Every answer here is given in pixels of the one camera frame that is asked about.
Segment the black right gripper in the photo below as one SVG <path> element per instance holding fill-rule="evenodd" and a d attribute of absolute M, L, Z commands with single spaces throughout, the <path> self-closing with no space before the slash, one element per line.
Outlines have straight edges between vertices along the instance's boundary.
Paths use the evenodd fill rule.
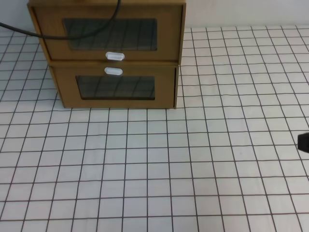
<path fill-rule="evenodd" d="M 309 153 L 309 133 L 299 134 L 297 136 L 297 149 Z"/>

